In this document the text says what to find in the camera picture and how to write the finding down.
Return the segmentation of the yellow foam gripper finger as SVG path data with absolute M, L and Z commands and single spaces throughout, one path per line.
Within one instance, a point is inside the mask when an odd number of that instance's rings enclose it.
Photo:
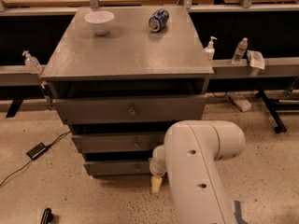
M 152 193 L 158 193 L 160 186 L 162 185 L 163 179 L 159 176 L 153 176 L 150 179 L 150 183 L 151 183 L 151 187 L 150 187 L 150 191 Z

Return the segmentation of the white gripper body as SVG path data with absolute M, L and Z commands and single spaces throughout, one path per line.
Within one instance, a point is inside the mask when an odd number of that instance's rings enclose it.
M 149 161 L 149 170 L 154 176 L 164 176 L 166 173 L 166 162 L 164 145 L 157 146 L 153 149 L 152 157 Z

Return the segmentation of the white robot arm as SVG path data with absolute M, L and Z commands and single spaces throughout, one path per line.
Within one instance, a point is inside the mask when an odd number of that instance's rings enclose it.
M 178 224 L 237 224 L 216 162 L 239 156 L 243 131 L 223 120 L 185 120 L 173 124 L 152 152 L 151 190 L 168 177 Z

